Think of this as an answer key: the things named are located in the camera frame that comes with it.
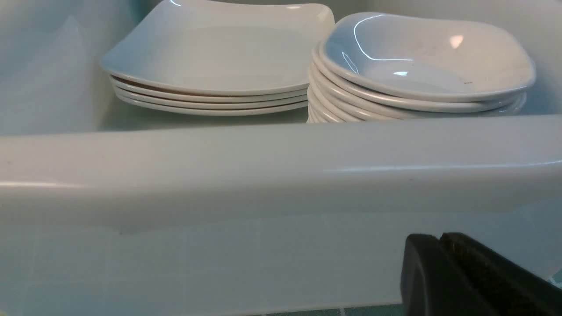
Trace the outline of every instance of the dinnerware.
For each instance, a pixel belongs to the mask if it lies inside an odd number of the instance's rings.
[[[306,95],[306,89],[300,89],[290,92],[263,94],[261,96],[207,96],[202,94],[187,94],[182,92],[174,92],[171,90],[150,87],[140,83],[133,83],[126,79],[120,79],[110,76],[110,81],[115,87],[134,93],[145,94],[151,97],[164,98],[178,101],[204,102],[204,103],[246,103],[246,102],[262,102],[269,100],[279,100],[284,98],[292,98]]]
[[[162,1],[102,59],[106,72],[191,94],[305,89],[310,50],[334,25],[322,4]]]
[[[494,100],[536,79],[519,42],[481,22],[356,13],[336,24],[319,53],[329,70],[351,82],[417,100]]]
[[[300,107],[305,107],[308,103],[306,101],[287,104],[287,105],[280,105],[280,106],[272,106],[272,107],[264,107],[261,109],[245,109],[245,110],[201,110],[201,109],[188,109],[185,107],[174,107],[174,106],[166,106],[166,105],[159,105],[155,103],[149,103],[144,101],[138,101],[131,98],[127,98],[120,94],[117,94],[117,98],[121,99],[122,101],[129,103],[131,105],[136,105],[140,107],[145,107],[147,109],[153,110],[160,110],[166,112],[173,112],[173,113],[180,113],[180,114],[191,114],[191,115],[206,115],[206,116],[246,116],[246,115],[260,115],[260,114],[268,114],[268,113],[277,113],[277,112],[284,112],[294,109],[299,109]]]
[[[309,98],[309,107],[312,107],[312,110],[317,115],[318,119],[325,120],[326,122],[330,123],[342,123],[344,120],[337,117],[335,114],[330,112],[326,107],[318,100],[318,98],[312,92],[312,89],[309,87],[307,96]]]
[[[318,70],[336,86],[369,101],[414,111],[447,113],[480,112],[505,106],[505,99],[486,102],[433,102],[400,98],[372,91],[346,79],[343,79],[342,77],[328,70],[322,63],[318,53],[320,45],[321,43],[318,43],[318,45],[316,45],[316,47],[312,50],[312,60],[316,68],[318,68]]]
[[[318,82],[318,86],[320,86],[326,95],[331,94],[332,96],[346,101],[356,107],[360,107],[364,110],[383,115],[389,116],[391,118],[396,119],[419,119],[419,118],[443,118],[443,117],[458,117],[461,114],[457,113],[440,113],[440,112],[425,112],[425,111],[411,111],[405,109],[399,109],[395,107],[385,106],[378,104],[376,102],[371,102],[360,98],[354,94],[348,93],[347,91],[340,89],[340,87],[336,86],[330,80],[328,80],[324,75],[322,75],[315,65],[311,65],[311,80]],[[504,102],[505,105],[512,104],[518,96],[514,96],[510,98],[510,100],[506,100]]]
[[[202,110],[259,109],[262,107],[285,105],[285,104],[292,104],[296,102],[306,101],[306,96],[298,96],[298,97],[285,98],[279,100],[250,102],[250,103],[200,103],[200,102],[187,102],[187,101],[155,98],[151,96],[145,96],[143,94],[129,92],[118,87],[114,87],[114,89],[115,89],[115,93],[138,101],[144,101],[144,102],[155,103],[155,104],[166,105],[166,106],[186,107],[189,109],[202,109]]]

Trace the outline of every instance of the stack of plates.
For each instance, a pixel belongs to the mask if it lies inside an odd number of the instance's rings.
[[[195,115],[307,105],[310,50],[332,30],[321,4],[162,1],[102,59],[119,99]]]
[[[338,22],[312,59],[311,123],[514,115],[536,79],[495,26],[373,12]]]

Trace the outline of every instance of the white bowl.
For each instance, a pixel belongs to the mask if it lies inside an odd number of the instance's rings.
[[[312,108],[318,119],[324,120],[330,123],[342,123],[344,120],[337,117],[335,114],[330,112],[326,107],[318,100],[314,92],[309,87],[307,96],[309,99],[309,107]]]
[[[396,119],[421,119],[421,118],[459,117],[461,115],[478,116],[480,113],[482,113],[482,112],[471,112],[471,113],[457,114],[457,113],[411,111],[411,110],[405,110],[405,109],[399,109],[386,105],[381,105],[376,102],[371,102],[363,98],[360,98],[336,86],[334,83],[328,80],[323,74],[321,74],[320,71],[315,67],[315,65],[311,65],[310,71],[311,71],[311,79],[310,79],[311,84],[312,81],[314,81],[322,89],[322,91],[326,96],[333,96],[351,105],[354,105],[366,111],[373,112],[382,116],[389,116],[391,118],[396,118]],[[504,107],[511,105],[515,100],[517,100],[519,96],[520,94],[513,96],[510,100],[506,100],[504,103]],[[500,112],[504,110],[504,107],[500,107],[489,111]]]
[[[312,94],[314,94],[314,96],[316,97],[316,99],[322,103],[322,105],[331,113],[333,113],[335,116],[337,116],[338,118],[342,119],[343,121],[346,122],[358,122],[360,121],[360,119],[356,118],[353,115],[348,114],[347,112],[343,111],[342,109],[340,109],[339,107],[333,105],[330,100],[328,100],[326,97],[324,97],[324,95],[322,94],[320,88],[318,88],[318,86],[316,85],[316,82],[314,81],[314,78],[311,78],[309,75],[309,79],[310,79],[310,86],[309,86],[309,90],[311,91]]]
[[[193,94],[304,89],[310,50],[334,25],[322,4],[162,1],[102,59],[110,74]]]
[[[177,101],[163,98],[155,98],[145,96],[143,94],[129,92],[118,87],[114,87],[115,93],[122,95],[133,100],[155,103],[160,105],[186,107],[189,109],[202,109],[202,110],[244,110],[244,109],[260,109],[262,107],[278,106],[285,104],[292,104],[296,102],[306,101],[305,96],[298,96],[292,98],[285,98],[279,100],[270,100],[262,102],[249,102],[249,103],[202,103],[202,102],[187,102]]]
[[[507,97],[508,100],[493,100],[486,102],[433,102],[433,101],[423,101],[414,100],[407,98],[400,98],[395,96],[390,96],[388,94],[379,93],[376,91],[368,90],[360,85],[350,82],[337,74],[331,72],[322,63],[319,56],[319,49],[321,43],[318,43],[315,49],[312,50],[312,60],[314,65],[318,70],[331,82],[333,82],[338,87],[343,90],[356,95],[360,98],[376,102],[383,105],[388,105],[392,107],[398,107],[401,109],[408,109],[414,111],[426,111],[426,112],[444,112],[444,113],[465,113],[465,112],[481,112],[493,110],[498,107],[506,105],[505,101],[512,101],[511,97]]]
[[[337,23],[320,57],[351,82],[427,101],[493,100],[524,91],[536,78],[511,34],[470,21],[357,13]]]
[[[365,121],[377,121],[377,120],[395,120],[396,118],[390,118],[388,116],[383,116],[360,107],[356,107],[352,104],[349,104],[345,101],[342,101],[338,98],[335,98],[330,95],[326,95],[326,98],[330,100],[330,102],[345,111],[346,113],[355,116],[361,120]],[[455,117],[463,118],[463,117],[470,117],[470,116],[508,116],[508,115],[515,115],[523,109],[525,102],[527,100],[527,94],[522,93],[518,96],[518,98],[510,105],[504,106],[499,111],[485,111],[479,113],[470,113],[470,114],[459,114]]]
[[[131,81],[116,78],[113,76],[110,76],[110,81],[114,86],[134,93],[144,94],[146,96],[151,96],[151,97],[178,100],[178,101],[188,101],[188,102],[247,103],[247,102],[279,100],[284,98],[292,98],[292,97],[306,95],[306,89],[300,89],[300,90],[283,92],[283,93],[263,94],[261,96],[219,97],[219,96],[205,96],[201,94],[187,94],[187,93],[174,92],[171,90],[150,87],[148,85],[144,85],[140,83],[133,83]]]

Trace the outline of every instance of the white plate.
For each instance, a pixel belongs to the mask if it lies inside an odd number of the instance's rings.
[[[199,103],[199,102],[186,102],[177,100],[168,100],[162,98],[154,98],[151,96],[145,96],[138,93],[129,92],[118,87],[114,87],[115,93],[120,94],[124,97],[144,101],[149,103],[155,103],[160,105],[175,106],[175,107],[186,107],[189,109],[201,109],[201,110],[244,110],[244,109],[260,109],[263,107],[277,106],[292,104],[297,102],[306,101],[306,95],[280,99],[271,100],[263,102],[251,102],[251,103]]]
[[[180,114],[191,114],[191,115],[204,115],[204,116],[247,116],[247,115],[260,115],[268,113],[285,112],[289,110],[299,109],[300,107],[305,107],[308,103],[306,101],[264,107],[261,109],[246,109],[246,110],[201,110],[201,109],[188,109],[185,107],[174,107],[167,105],[159,105],[155,103],[149,103],[144,101],[138,101],[131,98],[127,98],[120,94],[116,94],[119,99],[132,105],[137,105],[140,107],[146,107],[147,109],[160,110],[166,112],[180,113]]]
[[[304,89],[310,50],[331,31],[322,4],[162,1],[102,59],[110,74],[193,94]]]
[[[309,107],[312,108],[319,120],[325,120],[330,123],[342,123],[344,120],[337,117],[335,114],[330,112],[324,105],[318,100],[309,87],[307,96],[309,98]]]
[[[493,100],[524,91],[536,78],[511,34],[470,21],[357,13],[338,22],[320,57],[356,84],[427,101]]]
[[[338,86],[336,86],[335,84],[333,84],[330,80],[328,80],[326,77],[324,77],[323,74],[321,74],[318,69],[315,67],[315,65],[311,65],[311,78],[310,78],[310,84],[312,84],[313,82],[315,84],[318,85],[318,87],[320,87],[322,89],[322,91],[324,92],[325,95],[327,96],[333,96],[335,98],[338,98],[342,101],[345,101],[351,105],[354,105],[356,107],[359,107],[361,109],[379,114],[379,115],[383,115],[383,116],[389,116],[391,118],[396,118],[396,119],[421,119],[421,118],[447,118],[447,117],[459,117],[462,116],[464,114],[464,116],[478,116],[478,114],[480,112],[471,112],[471,113],[437,113],[437,112],[424,112],[424,111],[410,111],[410,110],[405,110],[405,109],[399,109],[399,108],[395,108],[395,107],[390,107],[390,106],[386,106],[386,105],[382,105],[382,104],[378,104],[376,102],[371,102],[368,100],[365,100],[363,98],[360,98],[354,94],[351,94],[343,89],[340,89]],[[511,105],[518,97],[520,96],[514,96],[512,99],[510,100],[506,100],[505,105]],[[502,111],[503,107],[494,109],[494,110],[490,110],[490,111]]]
[[[392,107],[399,107],[401,109],[444,113],[481,112],[496,109],[498,107],[506,105],[505,99],[487,102],[433,102],[394,97],[389,96],[388,94],[368,90],[360,85],[356,85],[353,82],[343,79],[342,77],[328,70],[328,68],[326,68],[326,66],[322,63],[319,56],[320,45],[321,43],[318,43],[312,50],[312,60],[316,68],[318,68],[318,70],[326,78],[328,78],[338,87],[369,101]]]
[[[110,76],[111,83],[123,90],[131,91],[134,93],[144,94],[146,96],[164,98],[178,101],[188,102],[204,102],[204,103],[247,103],[247,102],[262,102],[269,100],[279,100],[285,98],[292,98],[306,95],[306,89],[300,89],[290,92],[263,94],[261,96],[239,96],[239,97],[218,97],[218,96],[204,96],[197,94],[186,94],[181,92],[174,92],[148,85],[133,83],[126,79],[116,78]]]

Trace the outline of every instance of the tiled wall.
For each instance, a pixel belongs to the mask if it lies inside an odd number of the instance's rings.
[[[321,306],[336,310],[317,315],[332,316],[341,313],[340,307],[395,303],[389,299],[398,297],[402,236],[438,218],[446,216],[292,216],[136,234],[0,225],[0,310],[9,316],[217,316]],[[466,224],[467,218],[459,222]],[[480,229],[498,227],[487,219],[473,218]],[[500,215],[498,221],[525,233],[523,224]],[[443,225],[454,228],[452,223]],[[504,229],[488,238],[508,237]],[[513,254],[530,254],[531,247],[518,243]],[[562,283],[562,273],[553,280]],[[378,310],[375,315],[401,311],[396,306]]]

